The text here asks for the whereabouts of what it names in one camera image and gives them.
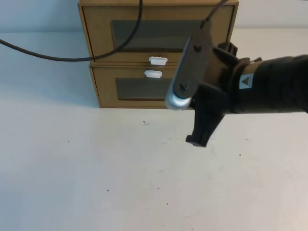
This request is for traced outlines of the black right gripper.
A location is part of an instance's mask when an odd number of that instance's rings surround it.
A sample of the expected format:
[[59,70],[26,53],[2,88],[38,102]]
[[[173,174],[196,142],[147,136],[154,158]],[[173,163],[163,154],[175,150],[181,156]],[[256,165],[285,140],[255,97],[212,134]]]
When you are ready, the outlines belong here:
[[190,103],[194,127],[186,142],[206,147],[225,114],[251,114],[248,104],[240,102],[239,82],[249,58],[237,57],[238,47],[231,42],[194,45],[194,77],[198,88]]

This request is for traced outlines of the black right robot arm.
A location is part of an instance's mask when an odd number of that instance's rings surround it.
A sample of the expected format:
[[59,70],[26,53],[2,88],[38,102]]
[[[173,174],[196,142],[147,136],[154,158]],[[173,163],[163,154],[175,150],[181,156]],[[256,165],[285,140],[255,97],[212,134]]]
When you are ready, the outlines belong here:
[[194,128],[186,142],[206,147],[227,114],[308,111],[308,56],[271,60],[239,59],[237,47],[221,43],[212,49],[205,80],[190,107]]

